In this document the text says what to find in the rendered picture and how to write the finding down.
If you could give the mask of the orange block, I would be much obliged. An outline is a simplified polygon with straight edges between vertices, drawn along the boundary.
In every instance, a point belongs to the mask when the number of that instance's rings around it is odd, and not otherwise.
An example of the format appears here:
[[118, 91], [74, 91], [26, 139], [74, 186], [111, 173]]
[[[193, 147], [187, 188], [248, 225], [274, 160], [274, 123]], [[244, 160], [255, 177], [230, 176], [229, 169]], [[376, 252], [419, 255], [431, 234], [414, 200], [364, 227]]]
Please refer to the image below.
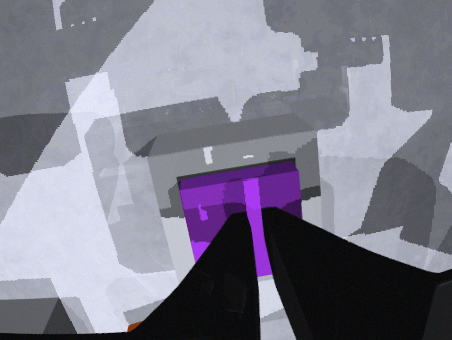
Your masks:
[[[144, 320], [142, 320], [142, 322], [144, 322]], [[142, 323], [142, 322], [140, 322], [140, 323]], [[130, 331], [134, 330], [134, 328], [138, 327], [138, 324], [140, 324], [140, 323], [137, 322], [134, 324], [129, 324], [128, 331], [126, 331], [126, 332], [130, 332]]]

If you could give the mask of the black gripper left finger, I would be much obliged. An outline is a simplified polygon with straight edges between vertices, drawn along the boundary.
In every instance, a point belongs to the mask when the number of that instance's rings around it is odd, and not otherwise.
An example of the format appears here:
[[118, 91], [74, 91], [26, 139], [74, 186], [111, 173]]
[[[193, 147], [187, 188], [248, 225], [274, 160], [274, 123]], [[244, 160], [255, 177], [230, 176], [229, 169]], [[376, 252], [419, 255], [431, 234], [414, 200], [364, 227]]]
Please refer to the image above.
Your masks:
[[253, 230], [230, 214], [168, 299], [130, 332], [0, 334], [0, 340], [261, 340]]

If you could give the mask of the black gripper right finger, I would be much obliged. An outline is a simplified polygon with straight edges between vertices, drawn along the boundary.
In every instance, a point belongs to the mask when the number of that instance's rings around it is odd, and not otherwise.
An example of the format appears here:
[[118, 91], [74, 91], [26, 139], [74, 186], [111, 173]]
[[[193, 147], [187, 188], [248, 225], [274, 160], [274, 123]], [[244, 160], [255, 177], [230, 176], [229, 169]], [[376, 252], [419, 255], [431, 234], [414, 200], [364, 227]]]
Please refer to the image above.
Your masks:
[[397, 262], [277, 206], [262, 221], [296, 340], [452, 340], [452, 268]]

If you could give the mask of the blue button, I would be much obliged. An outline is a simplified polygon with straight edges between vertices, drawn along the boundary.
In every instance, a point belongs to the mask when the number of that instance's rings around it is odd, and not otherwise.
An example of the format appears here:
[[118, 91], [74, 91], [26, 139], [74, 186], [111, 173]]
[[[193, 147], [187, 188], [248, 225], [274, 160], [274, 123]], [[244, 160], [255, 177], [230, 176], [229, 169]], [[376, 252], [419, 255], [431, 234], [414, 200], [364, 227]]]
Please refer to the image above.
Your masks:
[[0, 299], [0, 334], [77, 334], [60, 298]]

